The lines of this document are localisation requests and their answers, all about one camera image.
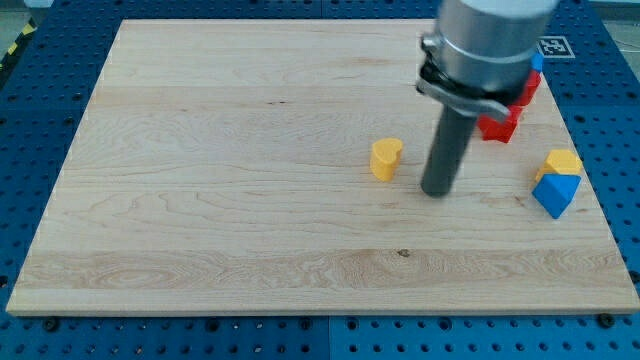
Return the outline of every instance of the wooden board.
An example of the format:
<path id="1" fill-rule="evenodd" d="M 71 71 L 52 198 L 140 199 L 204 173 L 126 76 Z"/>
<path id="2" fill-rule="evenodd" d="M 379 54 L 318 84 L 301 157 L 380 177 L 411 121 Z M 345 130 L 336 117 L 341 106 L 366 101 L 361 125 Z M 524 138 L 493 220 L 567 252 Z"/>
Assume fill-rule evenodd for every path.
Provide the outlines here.
<path id="1" fill-rule="evenodd" d="M 630 313 L 546 83 L 509 145 L 472 140 L 453 193 L 418 182 L 441 106 L 415 90 L 431 21 L 124 21 L 8 305 L 14 315 Z M 377 181 L 371 144 L 405 142 Z"/>

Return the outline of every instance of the metal cylinder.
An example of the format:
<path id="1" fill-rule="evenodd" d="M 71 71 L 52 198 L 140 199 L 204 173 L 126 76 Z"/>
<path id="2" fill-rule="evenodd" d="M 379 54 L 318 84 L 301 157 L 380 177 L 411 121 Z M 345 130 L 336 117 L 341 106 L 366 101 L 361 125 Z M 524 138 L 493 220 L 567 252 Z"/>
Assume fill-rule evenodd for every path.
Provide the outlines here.
<path id="1" fill-rule="evenodd" d="M 558 0 L 446 0 L 434 61 L 452 80 L 487 92 L 519 91 L 538 36 Z"/>
<path id="2" fill-rule="evenodd" d="M 425 194 L 442 197 L 449 193 L 476 119 L 475 115 L 463 115 L 449 106 L 444 107 L 420 182 Z"/>

